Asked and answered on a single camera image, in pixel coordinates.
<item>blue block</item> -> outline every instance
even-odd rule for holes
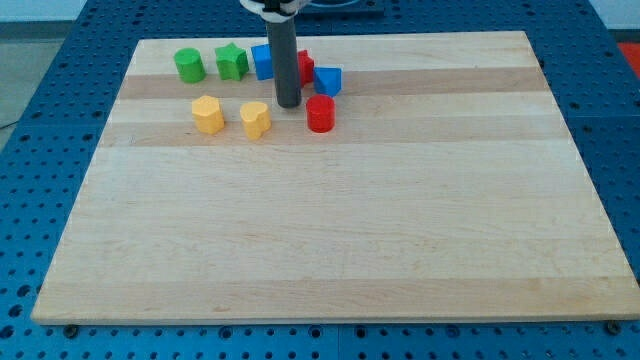
[[[273,65],[271,65],[271,49],[269,44],[251,47],[253,62],[256,65],[258,80],[273,79]]]
[[[313,85],[316,93],[331,97],[342,90],[342,69],[316,67],[313,69]]]

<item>red block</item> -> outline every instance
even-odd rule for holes
[[[336,104],[331,96],[313,95],[307,100],[307,126],[313,132],[327,132],[336,123]]]
[[[300,70],[300,84],[305,86],[313,82],[313,67],[315,63],[309,57],[307,50],[298,51],[298,69]]]
[[[624,57],[627,58],[636,76],[640,78],[640,44],[621,43],[618,44],[618,47],[622,50]]]

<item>yellow hexagon block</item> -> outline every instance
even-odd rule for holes
[[[224,117],[218,98],[202,96],[191,102],[191,112],[198,131],[215,134],[224,128]]]
[[[242,105],[240,117],[244,132],[251,140],[259,139],[265,131],[271,128],[269,106],[263,102],[254,101]]]

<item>light wood grain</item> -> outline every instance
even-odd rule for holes
[[[36,321],[640,316],[638,285],[523,33],[300,38],[316,63],[345,69],[327,134],[251,74],[177,82],[177,48],[200,48],[211,66],[228,41],[140,42]],[[221,99],[215,136],[190,116],[204,93]],[[239,122],[253,100],[272,105],[256,142]]]

